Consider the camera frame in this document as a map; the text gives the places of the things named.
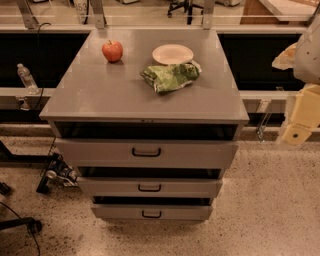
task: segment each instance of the paper plate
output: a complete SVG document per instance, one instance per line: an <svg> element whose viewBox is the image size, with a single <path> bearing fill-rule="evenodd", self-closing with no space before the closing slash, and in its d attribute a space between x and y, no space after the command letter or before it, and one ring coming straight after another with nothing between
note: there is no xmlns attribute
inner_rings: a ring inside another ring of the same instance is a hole
<svg viewBox="0 0 320 256"><path fill-rule="evenodd" d="M152 57L160 64L184 64L193 59L193 52L183 45L165 44L152 52Z"/></svg>

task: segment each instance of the open drawer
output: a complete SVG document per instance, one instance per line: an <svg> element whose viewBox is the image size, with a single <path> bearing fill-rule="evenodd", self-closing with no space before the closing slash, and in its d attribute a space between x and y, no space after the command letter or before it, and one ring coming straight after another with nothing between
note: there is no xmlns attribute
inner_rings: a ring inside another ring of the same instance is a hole
<svg viewBox="0 0 320 256"><path fill-rule="evenodd" d="M89 196L215 198L222 180L78 177Z"/></svg>
<svg viewBox="0 0 320 256"><path fill-rule="evenodd" d="M160 220L207 220L212 207L205 199L155 198L104 200L106 204L93 204L92 211L103 219L160 219Z"/></svg>
<svg viewBox="0 0 320 256"><path fill-rule="evenodd" d="M238 145L224 141L57 139L70 166L230 167Z"/></svg>

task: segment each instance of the green bag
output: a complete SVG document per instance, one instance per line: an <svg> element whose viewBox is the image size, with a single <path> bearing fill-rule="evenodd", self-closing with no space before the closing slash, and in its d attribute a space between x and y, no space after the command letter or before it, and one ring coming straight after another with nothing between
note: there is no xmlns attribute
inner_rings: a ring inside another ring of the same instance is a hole
<svg viewBox="0 0 320 256"><path fill-rule="evenodd" d="M140 72L155 92L179 90L195 81L200 73L193 64L173 64L168 66L149 66Z"/></svg>

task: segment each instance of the water bottle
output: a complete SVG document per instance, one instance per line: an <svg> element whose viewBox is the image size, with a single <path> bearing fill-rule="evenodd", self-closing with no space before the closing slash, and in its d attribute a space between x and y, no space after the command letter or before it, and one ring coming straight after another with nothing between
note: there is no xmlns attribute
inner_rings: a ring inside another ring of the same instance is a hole
<svg viewBox="0 0 320 256"><path fill-rule="evenodd" d="M37 94L39 93L39 88L34 81L32 75L30 74L29 69L27 69L23 64L18 64L18 75L21 78L24 86L28 89L29 94Z"/></svg>

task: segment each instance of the red apple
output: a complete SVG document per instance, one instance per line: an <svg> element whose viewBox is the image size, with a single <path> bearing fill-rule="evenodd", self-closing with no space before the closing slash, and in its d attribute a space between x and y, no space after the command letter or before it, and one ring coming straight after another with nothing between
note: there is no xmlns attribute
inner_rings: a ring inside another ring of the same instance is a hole
<svg viewBox="0 0 320 256"><path fill-rule="evenodd" d="M122 57L123 48L120 42L108 40L102 45L102 53L109 62L117 62Z"/></svg>

